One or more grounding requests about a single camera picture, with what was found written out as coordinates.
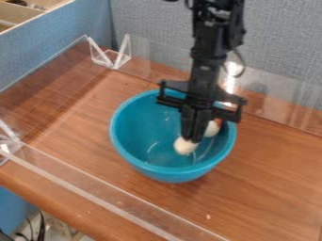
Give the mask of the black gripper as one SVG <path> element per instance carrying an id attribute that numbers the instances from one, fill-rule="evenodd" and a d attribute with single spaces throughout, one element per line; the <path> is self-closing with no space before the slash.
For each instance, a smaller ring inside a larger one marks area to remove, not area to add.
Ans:
<path id="1" fill-rule="evenodd" d="M 214 119 L 239 122 L 247 99 L 227 93 L 219 86 L 226 56 L 193 60 L 187 81 L 160 80 L 158 103 L 178 108 L 182 114 L 182 136 L 201 142 L 214 134 Z"/>

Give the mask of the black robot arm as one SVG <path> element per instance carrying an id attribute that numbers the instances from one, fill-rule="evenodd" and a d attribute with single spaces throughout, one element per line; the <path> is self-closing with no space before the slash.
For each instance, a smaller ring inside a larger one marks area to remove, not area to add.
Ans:
<path id="1" fill-rule="evenodd" d="M 227 54 L 243 44 L 245 0 L 184 0 L 193 11 L 193 68 L 186 81 L 160 81 L 158 103 L 182 113 L 182 137 L 198 143 L 209 123 L 242 120 L 247 99 L 219 86 Z"/>

